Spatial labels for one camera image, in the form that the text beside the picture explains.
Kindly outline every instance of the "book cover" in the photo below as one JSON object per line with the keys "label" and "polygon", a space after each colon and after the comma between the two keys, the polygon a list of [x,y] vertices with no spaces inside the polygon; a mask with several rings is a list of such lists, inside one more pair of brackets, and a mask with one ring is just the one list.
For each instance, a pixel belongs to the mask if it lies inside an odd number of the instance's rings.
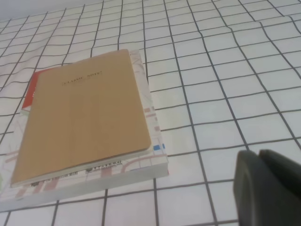
{"label": "book cover", "polygon": [[145,154],[150,145],[128,50],[53,68],[39,75],[12,186]]}

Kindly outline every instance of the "blue mark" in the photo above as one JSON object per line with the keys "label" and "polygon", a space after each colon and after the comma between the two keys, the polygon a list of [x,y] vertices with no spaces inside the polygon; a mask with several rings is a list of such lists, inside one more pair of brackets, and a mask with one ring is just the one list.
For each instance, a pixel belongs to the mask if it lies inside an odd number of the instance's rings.
{"label": "blue mark", "polygon": [[154,146],[154,150],[155,150],[155,151],[160,150],[160,149],[161,149],[160,145],[155,145],[155,146]]}

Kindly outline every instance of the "white tablecloth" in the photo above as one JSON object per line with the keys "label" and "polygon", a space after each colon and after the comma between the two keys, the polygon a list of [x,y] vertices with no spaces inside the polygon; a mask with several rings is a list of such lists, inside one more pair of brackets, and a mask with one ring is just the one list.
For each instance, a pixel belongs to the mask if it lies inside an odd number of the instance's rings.
{"label": "white tablecloth", "polygon": [[239,150],[301,162],[300,0],[108,0],[0,22],[0,161],[31,75],[139,49],[166,178],[0,213],[7,226],[237,226]]}

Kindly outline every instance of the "notebook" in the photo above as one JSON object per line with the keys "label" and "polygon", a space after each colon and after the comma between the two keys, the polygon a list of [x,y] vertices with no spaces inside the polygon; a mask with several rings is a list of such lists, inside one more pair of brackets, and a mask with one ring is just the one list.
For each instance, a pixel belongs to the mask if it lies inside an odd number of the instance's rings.
{"label": "notebook", "polygon": [[39,75],[11,185],[132,158],[150,146],[129,52],[110,52]]}
{"label": "notebook", "polygon": [[[56,178],[11,188],[10,180],[28,120],[28,112],[30,111],[28,107],[31,106],[31,103],[28,102],[24,105],[27,112],[21,111],[13,125],[13,137],[9,143],[9,148],[7,148],[4,161],[0,166],[0,211],[15,210],[56,200],[60,200],[60,203],[68,202],[71,200],[69,198],[72,198],[72,200],[84,200],[88,197],[95,197],[97,193],[94,192],[104,189],[168,175],[168,160],[165,153],[165,145],[139,51],[130,51],[130,58],[152,140],[151,152],[135,158],[111,162]],[[32,92],[28,91],[26,95],[32,96],[34,90],[35,86]]]}

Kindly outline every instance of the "book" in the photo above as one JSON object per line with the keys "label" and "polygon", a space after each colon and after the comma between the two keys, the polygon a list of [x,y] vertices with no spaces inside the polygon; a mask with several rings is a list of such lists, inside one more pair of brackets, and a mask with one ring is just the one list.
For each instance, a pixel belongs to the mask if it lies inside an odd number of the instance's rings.
{"label": "book", "polygon": [[144,156],[11,188],[10,180],[28,120],[28,114],[22,113],[14,124],[15,132],[9,144],[8,154],[0,166],[0,211],[40,205],[168,175],[165,146],[139,51],[131,51],[130,58],[152,141],[151,152]]}
{"label": "book", "polygon": [[150,146],[128,50],[102,54],[39,74],[11,185],[136,157]]}
{"label": "book", "polygon": [[38,82],[38,77],[42,72],[45,72],[47,70],[49,70],[49,69],[45,69],[45,70],[33,73],[32,79],[29,83],[27,93],[26,93],[26,96],[25,96],[25,99],[24,99],[24,102],[23,102],[23,105],[22,105],[22,109],[20,111],[21,114],[25,114],[27,116],[29,115],[30,109],[32,107],[34,91],[36,89],[37,82]]}

